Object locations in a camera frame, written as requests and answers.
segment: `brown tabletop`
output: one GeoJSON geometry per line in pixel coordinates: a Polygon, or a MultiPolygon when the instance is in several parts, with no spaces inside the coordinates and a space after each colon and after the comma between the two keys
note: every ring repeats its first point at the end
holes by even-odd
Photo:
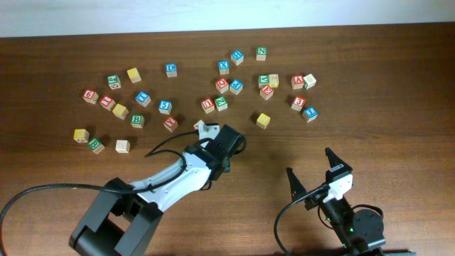
{"type": "MultiPolygon", "coordinates": [[[[142,180],[172,164],[173,155],[145,159],[167,137],[205,122],[229,124],[248,139],[209,191],[197,191],[169,208],[147,255],[273,255],[278,212],[291,200],[285,168],[307,189],[325,181],[324,148],[331,147],[353,169],[353,204],[385,213],[386,250],[420,255],[455,253],[455,24],[339,26],[254,31],[138,33],[0,39],[0,205],[30,186],[44,183],[104,185],[114,177],[142,180]],[[257,46],[268,47],[256,61],[257,46]],[[234,50],[244,62],[230,63],[228,81],[244,82],[239,95],[223,94],[228,109],[205,114],[200,101],[217,97],[218,61],[234,50]],[[176,63],[177,78],[167,78],[176,63]],[[132,84],[127,69],[138,68],[132,84]],[[258,75],[279,74],[270,100],[259,96],[258,75]],[[316,85],[292,90],[292,75],[313,74],[316,85]],[[106,77],[117,74],[122,88],[106,77]],[[129,110],[125,120],[99,103],[82,99],[86,89],[112,96],[129,110]],[[135,102],[139,91],[152,103],[135,102]],[[306,98],[318,117],[305,123],[290,108],[306,98]],[[179,123],[165,129],[157,104],[170,100],[179,123]],[[255,124],[261,113],[271,122],[255,124]],[[143,129],[129,123],[143,114],[143,129]],[[73,140],[86,128],[106,149],[96,155],[73,140]],[[117,139],[132,150],[118,154],[117,139]]],[[[166,147],[182,151],[196,141],[184,137],[166,147]]],[[[10,255],[76,255],[71,232],[96,191],[32,193],[16,203],[3,226],[10,255]]],[[[115,220],[127,227],[125,220],[115,220]]],[[[336,248],[335,233],[322,226],[316,210],[303,204],[282,218],[279,234],[295,252],[336,248]]]]}

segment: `letter on block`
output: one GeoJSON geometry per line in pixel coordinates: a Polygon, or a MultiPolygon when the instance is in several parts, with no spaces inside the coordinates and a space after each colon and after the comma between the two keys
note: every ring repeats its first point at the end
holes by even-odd
{"type": "Polygon", "coordinates": [[[269,75],[269,86],[272,88],[278,88],[278,74],[269,75]]]}
{"type": "Polygon", "coordinates": [[[139,103],[142,107],[147,107],[147,105],[151,102],[150,100],[150,95],[146,94],[145,92],[140,92],[136,96],[136,101],[139,103]]]}
{"type": "Polygon", "coordinates": [[[195,124],[193,125],[194,130],[199,129],[199,124],[204,124],[204,121],[203,121],[203,120],[199,120],[197,123],[195,123],[195,124]]]}
{"type": "Polygon", "coordinates": [[[166,64],[166,75],[168,75],[168,78],[177,76],[177,66],[175,63],[166,64]]]}
{"type": "Polygon", "coordinates": [[[115,107],[115,101],[109,96],[104,96],[100,100],[100,104],[102,105],[103,108],[109,111],[112,111],[112,109],[115,107]]]}
{"type": "Polygon", "coordinates": [[[292,108],[293,110],[300,111],[301,108],[304,107],[304,104],[305,104],[305,99],[302,98],[302,97],[296,96],[296,97],[294,98],[294,101],[292,102],[291,108],[292,108]]]}
{"type": "Polygon", "coordinates": [[[267,57],[267,48],[258,47],[256,52],[256,60],[265,60],[267,57]]]}
{"type": "Polygon", "coordinates": [[[101,142],[97,138],[93,138],[91,141],[88,143],[88,147],[95,153],[98,154],[100,153],[103,149],[105,149],[105,146],[101,144],[101,142]]]}
{"type": "Polygon", "coordinates": [[[294,75],[291,80],[292,89],[301,89],[304,87],[304,76],[303,75],[294,75]]]}
{"type": "Polygon", "coordinates": [[[124,105],[117,104],[114,109],[112,110],[112,113],[120,119],[125,119],[127,114],[129,113],[127,108],[124,105]]]}
{"type": "Polygon", "coordinates": [[[89,103],[95,104],[98,100],[98,94],[93,90],[86,90],[82,98],[89,103]]]}
{"type": "Polygon", "coordinates": [[[267,125],[269,125],[269,123],[270,117],[264,113],[261,113],[261,115],[256,120],[256,125],[263,129],[267,128],[267,125]]]}
{"type": "Polygon", "coordinates": [[[231,54],[230,59],[235,65],[240,65],[243,62],[243,53],[239,50],[236,50],[231,54]]]}
{"type": "Polygon", "coordinates": [[[239,93],[243,90],[243,82],[235,79],[232,83],[230,83],[229,90],[234,93],[235,95],[239,95],[239,93]]]}
{"type": "Polygon", "coordinates": [[[127,140],[118,139],[115,144],[115,150],[119,153],[129,153],[130,144],[127,140]]]}
{"type": "Polygon", "coordinates": [[[178,127],[178,123],[175,118],[168,117],[168,119],[166,119],[166,121],[164,121],[164,126],[166,129],[173,132],[178,127]]]}
{"type": "Polygon", "coordinates": [[[113,90],[119,89],[121,87],[119,77],[117,75],[108,76],[107,85],[109,85],[109,87],[113,90]]]}
{"type": "Polygon", "coordinates": [[[221,94],[229,90],[229,83],[224,78],[221,78],[218,81],[216,81],[215,86],[216,90],[218,90],[218,92],[220,92],[221,94]]]}
{"type": "Polygon", "coordinates": [[[261,92],[259,93],[261,95],[261,97],[264,98],[264,100],[268,100],[272,97],[273,95],[273,89],[268,86],[268,85],[265,85],[262,89],[261,89],[261,92]]]}
{"type": "Polygon", "coordinates": [[[210,98],[203,100],[200,104],[202,105],[202,109],[206,114],[215,110],[215,106],[213,105],[213,102],[210,98]]]}
{"type": "Polygon", "coordinates": [[[269,84],[269,75],[260,75],[259,76],[259,88],[262,88],[264,85],[269,84]]]}
{"type": "Polygon", "coordinates": [[[307,90],[316,84],[316,78],[314,78],[312,74],[305,76],[304,81],[305,81],[304,87],[307,90]]]}
{"type": "Polygon", "coordinates": [[[225,110],[228,108],[228,101],[225,97],[219,97],[215,99],[216,109],[218,111],[225,110]]]}
{"type": "Polygon", "coordinates": [[[306,122],[311,122],[318,117],[318,112],[314,109],[314,107],[310,107],[304,111],[302,114],[306,122]]]}
{"type": "Polygon", "coordinates": [[[172,110],[172,103],[167,100],[162,100],[159,103],[158,110],[161,114],[170,114],[172,110]]]}
{"type": "Polygon", "coordinates": [[[77,141],[78,143],[88,142],[89,136],[90,136],[90,133],[88,133],[86,129],[74,130],[74,140],[77,141]]]}
{"type": "Polygon", "coordinates": [[[220,75],[229,74],[229,61],[222,60],[218,62],[218,68],[220,69],[220,75]]]}
{"type": "Polygon", "coordinates": [[[131,79],[132,83],[139,82],[141,80],[141,76],[139,75],[139,72],[137,71],[137,68],[132,68],[127,71],[129,79],[131,79]]]}
{"type": "Polygon", "coordinates": [[[145,119],[142,115],[140,114],[133,114],[131,116],[131,126],[133,126],[134,128],[142,128],[144,127],[144,122],[145,122],[145,119]]]}

